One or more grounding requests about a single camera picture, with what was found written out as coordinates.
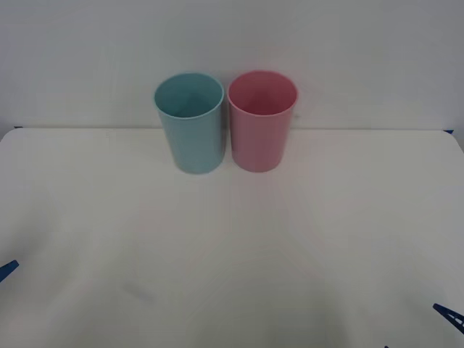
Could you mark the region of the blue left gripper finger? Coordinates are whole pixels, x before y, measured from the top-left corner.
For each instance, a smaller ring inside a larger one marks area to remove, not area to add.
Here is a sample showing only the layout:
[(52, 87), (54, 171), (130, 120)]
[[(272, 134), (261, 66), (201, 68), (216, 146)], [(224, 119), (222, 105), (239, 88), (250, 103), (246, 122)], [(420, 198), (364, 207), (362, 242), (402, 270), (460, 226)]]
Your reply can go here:
[(0, 282), (4, 281), (13, 271), (19, 267), (19, 262), (13, 260), (0, 267)]

